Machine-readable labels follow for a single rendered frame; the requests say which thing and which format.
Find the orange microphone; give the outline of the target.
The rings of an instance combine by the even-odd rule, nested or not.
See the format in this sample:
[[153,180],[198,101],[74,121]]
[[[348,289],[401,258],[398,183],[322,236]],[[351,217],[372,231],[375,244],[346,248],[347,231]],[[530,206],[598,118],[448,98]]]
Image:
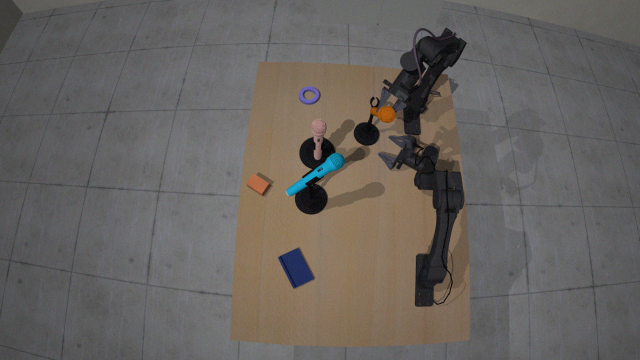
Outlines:
[[379,120],[381,120],[384,123],[391,123],[392,121],[394,121],[396,117],[396,113],[394,109],[388,105],[384,105],[383,107],[381,107],[378,110],[378,113],[377,113],[377,107],[372,107],[370,109],[370,113],[371,115],[378,117]]

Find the pink microphone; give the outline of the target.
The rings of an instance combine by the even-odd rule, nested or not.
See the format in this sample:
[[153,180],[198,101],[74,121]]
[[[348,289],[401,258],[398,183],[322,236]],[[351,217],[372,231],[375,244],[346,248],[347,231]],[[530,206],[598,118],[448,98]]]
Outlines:
[[326,121],[317,119],[312,122],[311,131],[313,135],[313,141],[315,142],[314,158],[320,160],[322,158],[322,142],[323,136],[327,131]]

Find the orange rectangular block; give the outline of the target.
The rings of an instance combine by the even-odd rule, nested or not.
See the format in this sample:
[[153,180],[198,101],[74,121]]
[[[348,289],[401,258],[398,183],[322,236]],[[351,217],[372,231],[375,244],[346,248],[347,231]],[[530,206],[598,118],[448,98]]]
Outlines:
[[258,177],[256,174],[253,174],[250,177],[246,185],[261,196],[264,196],[266,191],[270,187],[269,182],[266,182],[265,180],[263,180],[263,178]]

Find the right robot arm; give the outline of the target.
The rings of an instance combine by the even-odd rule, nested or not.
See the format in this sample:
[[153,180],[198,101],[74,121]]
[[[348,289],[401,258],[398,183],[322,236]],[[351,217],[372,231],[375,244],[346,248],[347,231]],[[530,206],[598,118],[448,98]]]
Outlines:
[[[455,36],[442,39],[441,41],[438,41],[433,36],[425,36],[419,39],[415,45],[415,50],[421,73],[423,74],[426,70],[423,62],[429,65],[429,67],[422,77],[419,88],[410,94],[410,98],[414,100],[414,103],[411,104],[407,101],[409,95],[400,89],[400,86],[398,86],[395,92],[398,100],[408,103],[407,107],[403,108],[404,133],[417,136],[421,134],[419,116],[426,109],[425,104],[428,101],[430,91],[439,76],[441,76],[441,73],[448,68],[448,66],[452,68],[452,66],[457,63],[466,44],[466,41]],[[413,48],[401,56],[400,64],[403,68],[402,70],[409,74],[408,78],[410,80],[412,78],[416,81],[419,80],[419,71]]]

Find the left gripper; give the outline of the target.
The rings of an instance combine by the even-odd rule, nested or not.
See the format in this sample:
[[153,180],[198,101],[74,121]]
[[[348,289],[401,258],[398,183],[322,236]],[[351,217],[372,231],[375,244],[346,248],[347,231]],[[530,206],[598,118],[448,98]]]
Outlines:
[[[418,145],[418,144],[416,141],[416,137],[414,137],[413,141],[410,144],[411,148],[408,148],[406,144],[406,137],[407,136],[388,136],[388,138],[391,141],[393,141],[395,144],[397,144],[399,147],[402,148],[402,150],[398,153],[397,158],[392,157],[390,155],[386,155],[385,153],[378,152],[378,156],[382,159],[382,161],[385,162],[385,164],[390,170],[394,168],[396,162],[398,162],[398,165],[396,167],[396,169],[398,170],[400,170],[400,167],[402,167],[402,164],[405,164],[406,166],[409,166],[415,170],[415,167],[416,167],[415,159],[417,154],[414,153],[416,146],[413,146],[413,145],[414,144]],[[395,139],[402,142],[399,142]]]

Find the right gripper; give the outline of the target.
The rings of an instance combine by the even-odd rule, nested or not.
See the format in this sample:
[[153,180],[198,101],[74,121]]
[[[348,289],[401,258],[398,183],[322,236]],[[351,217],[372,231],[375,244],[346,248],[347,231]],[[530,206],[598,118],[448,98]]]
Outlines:
[[[397,91],[397,88],[400,88],[403,92],[406,92],[406,94],[409,95],[409,98],[407,98],[407,100],[410,101],[411,104],[413,104],[415,100],[410,97],[411,93],[409,92],[409,90],[413,88],[417,82],[418,81],[413,77],[409,79],[409,73],[404,70],[400,72],[400,74],[397,76],[397,79],[395,79],[393,83],[390,83],[385,79],[382,83],[388,85],[390,88],[387,89],[385,86],[382,88],[381,99],[376,112],[378,113],[378,110],[381,109],[384,104],[386,104],[386,101],[390,98],[391,95],[396,96],[395,93]],[[408,103],[406,101],[401,101],[398,99],[392,108],[394,109],[395,113],[397,113],[398,111],[405,109],[407,105]]]

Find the blue microphone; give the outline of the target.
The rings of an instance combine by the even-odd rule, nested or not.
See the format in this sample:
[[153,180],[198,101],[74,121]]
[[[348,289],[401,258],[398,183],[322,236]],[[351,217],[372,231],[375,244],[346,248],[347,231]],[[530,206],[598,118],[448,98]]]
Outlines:
[[326,174],[337,171],[341,167],[345,165],[345,157],[341,153],[332,153],[323,164],[314,169],[311,173],[309,173],[304,178],[301,178],[296,183],[294,183],[291,187],[288,187],[286,190],[286,194],[288,196],[293,196],[302,189],[306,188],[307,182],[310,182],[314,177],[318,177],[319,179],[325,176]]

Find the blue ring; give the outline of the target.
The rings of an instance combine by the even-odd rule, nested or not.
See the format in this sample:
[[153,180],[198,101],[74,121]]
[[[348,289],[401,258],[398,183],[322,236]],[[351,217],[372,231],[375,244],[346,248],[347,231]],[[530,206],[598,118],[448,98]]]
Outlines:
[[[313,99],[305,99],[303,97],[304,93],[306,92],[313,92],[314,93],[314,98]],[[299,100],[302,102],[302,104],[306,104],[306,105],[313,105],[315,104],[319,99],[319,91],[312,87],[312,86],[306,86],[304,88],[302,88],[299,92]]]

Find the dark blue notebook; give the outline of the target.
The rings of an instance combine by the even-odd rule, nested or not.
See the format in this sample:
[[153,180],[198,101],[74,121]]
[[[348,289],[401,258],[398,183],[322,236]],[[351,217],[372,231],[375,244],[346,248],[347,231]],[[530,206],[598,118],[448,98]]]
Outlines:
[[279,256],[278,259],[293,289],[314,280],[298,248]]

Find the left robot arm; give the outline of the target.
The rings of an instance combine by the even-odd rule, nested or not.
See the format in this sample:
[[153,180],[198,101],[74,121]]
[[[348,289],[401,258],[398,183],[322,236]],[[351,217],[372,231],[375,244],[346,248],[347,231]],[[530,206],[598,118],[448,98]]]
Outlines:
[[[414,186],[417,186],[418,190],[433,191],[432,204],[433,208],[436,209],[436,227],[430,253],[416,256],[415,306],[434,305],[434,286],[442,284],[447,275],[447,257],[451,231],[455,219],[457,219],[457,214],[459,214],[459,210],[463,208],[465,202],[461,172],[451,171],[446,176],[446,172],[434,170],[438,155],[438,149],[435,146],[428,145],[425,147],[421,158],[417,159],[418,163],[423,157],[425,158],[419,165],[417,164],[418,166],[414,167],[414,170],[417,171],[414,175]],[[455,190],[452,190],[454,187]],[[447,196],[446,188],[450,189],[447,190]],[[446,269],[443,267],[442,260]]]

